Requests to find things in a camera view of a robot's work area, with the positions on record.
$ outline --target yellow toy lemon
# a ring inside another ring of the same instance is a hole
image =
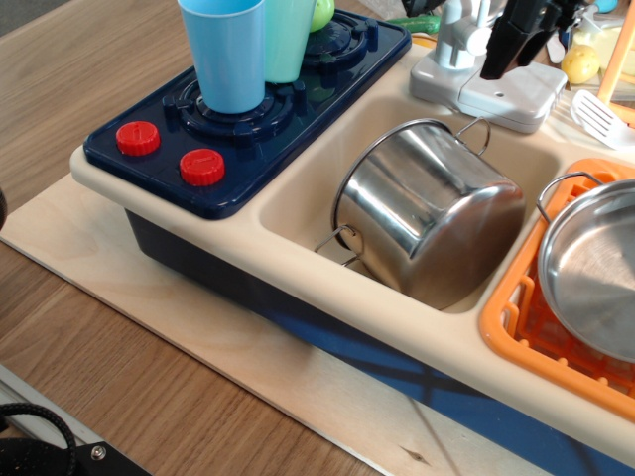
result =
[[[574,46],[563,58],[561,69],[571,84],[582,84],[599,71],[599,56],[588,45]]]

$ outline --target white spatula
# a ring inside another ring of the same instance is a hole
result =
[[[575,94],[571,117],[575,124],[611,149],[635,147],[635,129],[628,127],[606,104],[585,89]]]

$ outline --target toy kitchen sink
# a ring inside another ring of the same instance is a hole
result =
[[[535,134],[493,126],[482,157],[523,189],[524,227],[486,283],[450,308],[428,307],[357,265],[342,267],[351,255],[334,241],[319,254],[314,248],[332,231],[341,181],[375,139],[414,119],[436,118],[456,132],[471,118],[409,94],[411,69],[428,50],[410,48],[400,29],[343,12],[334,21],[349,42],[337,46],[348,53],[343,66],[315,45],[322,62],[306,62],[297,83],[269,85],[266,108],[276,119],[268,126],[247,130],[211,117],[188,70],[92,134],[72,154],[72,175],[126,209],[144,253],[539,466],[562,472],[564,455],[588,451],[584,464],[629,471],[621,463],[635,466],[635,421],[497,354],[479,331],[483,309],[539,220],[534,203],[547,183],[588,158],[628,167],[627,154],[578,130],[567,93]],[[131,121],[156,122],[161,146],[122,156],[116,131]],[[465,141],[479,148],[475,129]],[[179,159],[200,147],[225,157],[223,185],[182,182]]]

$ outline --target red knob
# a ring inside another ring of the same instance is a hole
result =
[[[225,160],[212,149],[196,149],[181,158],[181,177],[190,185],[213,185],[224,176]]]
[[[161,145],[157,126],[146,121],[124,124],[116,134],[117,147],[126,156],[145,156]]]

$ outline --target blue plastic cup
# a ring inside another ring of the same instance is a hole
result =
[[[203,102],[239,114],[265,97],[265,0],[179,0]]]
[[[292,82],[300,76],[317,0],[267,0],[265,79]]]

